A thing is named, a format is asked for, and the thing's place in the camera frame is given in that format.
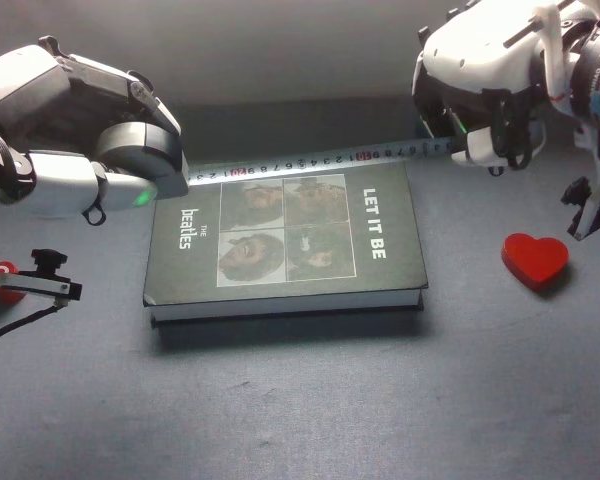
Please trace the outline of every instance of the book cover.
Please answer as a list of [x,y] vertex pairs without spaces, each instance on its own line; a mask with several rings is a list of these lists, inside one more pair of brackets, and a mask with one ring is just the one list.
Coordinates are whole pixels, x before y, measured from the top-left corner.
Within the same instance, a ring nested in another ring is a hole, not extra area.
[[[207,316],[202,304],[211,316],[240,301],[254,313],[295,311],[299,297],[426,286],[405,166],[394,163],[201,185],[159,201],[144,298],[159,320]],[[252,308],[258,299],[277,301]],[[158,314],[173,305],[187,308]]]

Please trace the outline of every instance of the red round object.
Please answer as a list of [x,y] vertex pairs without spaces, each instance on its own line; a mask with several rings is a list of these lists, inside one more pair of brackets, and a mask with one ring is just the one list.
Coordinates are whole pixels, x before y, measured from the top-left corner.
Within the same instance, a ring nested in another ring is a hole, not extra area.
[[556,280],[569,262],[569,250],[560,240],[539,240],[525,233],[507,237],[502,261],[527,288],[539,291]]
[[[11,262],[0,262],[0,272],[2,273],[18,273],[18,269]],[[12,290],[5,290],[0,287],[0,302],[5,305],[15,305],[25,297],[22,292],[14,292]]]

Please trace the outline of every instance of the photo grid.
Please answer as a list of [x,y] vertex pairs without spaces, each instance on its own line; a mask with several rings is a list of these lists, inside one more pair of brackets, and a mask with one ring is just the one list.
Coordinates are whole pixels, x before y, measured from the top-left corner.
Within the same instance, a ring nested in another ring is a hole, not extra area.
[[221,184],[217,286],[356,276],[342,174]]

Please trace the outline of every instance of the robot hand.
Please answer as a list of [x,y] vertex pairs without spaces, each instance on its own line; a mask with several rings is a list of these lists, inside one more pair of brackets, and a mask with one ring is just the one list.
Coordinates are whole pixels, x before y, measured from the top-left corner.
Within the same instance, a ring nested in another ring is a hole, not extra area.
[[185,195],[180,133],[137,72],[65,55],[53,37],[0,57],[4,204],[48,217],[83,214],[99,225],[105,211]]
[[600,0],[471,0],[435,33],[419,32],[412,95],[434,136],[456,135],[462,165],[521,170],[542,149],[542,105],[577,119],[576,144],[593,153],[596,181],[572,184],[581,207],[569,228],[600,228]]

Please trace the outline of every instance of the measuring tape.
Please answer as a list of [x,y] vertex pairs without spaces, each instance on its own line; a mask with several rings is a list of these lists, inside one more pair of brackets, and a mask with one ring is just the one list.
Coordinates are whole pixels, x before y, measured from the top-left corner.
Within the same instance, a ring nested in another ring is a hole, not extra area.
[[300,172],[321,173],[360,165],[391,163],[451,153],[451,137],[381,143],[366,147],[271,158],[259,162],[190,167],[189,185],[279,177]]

